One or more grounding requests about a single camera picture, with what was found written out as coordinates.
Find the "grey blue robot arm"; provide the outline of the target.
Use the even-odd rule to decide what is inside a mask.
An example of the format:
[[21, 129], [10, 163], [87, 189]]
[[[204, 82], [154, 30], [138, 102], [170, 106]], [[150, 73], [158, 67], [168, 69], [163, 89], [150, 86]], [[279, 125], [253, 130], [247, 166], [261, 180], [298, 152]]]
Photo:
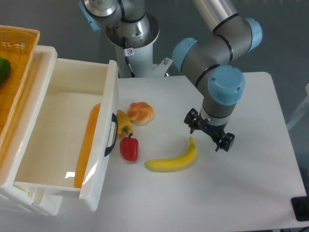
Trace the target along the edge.
[[[180, 41], [172, 60], [203, 96], [200, 111], [185, 117], [191, 131], [201, 130], [228, 151], [235, 139], [225, 126], [242, 96], [242, 72], [230, 65], [234, 59], [256, 48], [263, 32], [252, 18], [243, 19], [228, 0], [196, 0], [195, 6], [213, 37], [205, 43], [194, 38]], [[121, 78], [154, 74], [153, 43], [159, 35], [156, 18], [146, 12], [143, 0], [81, 0], [81, 11], [93, 30], [105, 29], [114, 45]]]

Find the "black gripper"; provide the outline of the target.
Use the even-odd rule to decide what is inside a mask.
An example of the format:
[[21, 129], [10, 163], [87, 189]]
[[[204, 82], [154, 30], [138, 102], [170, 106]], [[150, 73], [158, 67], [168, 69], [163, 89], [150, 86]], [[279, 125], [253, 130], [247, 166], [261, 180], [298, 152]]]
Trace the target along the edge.
[[190, 134], [195, 130], [202, 130], [205, 132], [217, 145], [215, 151], [222, 149], [226, 152], [232, 147], [235, 135], [232, 133], [225, 133], [224, 129], [229, 120], [229, 117], [214, 118], [207, 113], [199, 113], [192, 108], [185, 116], [184, 123], [190, 128]]

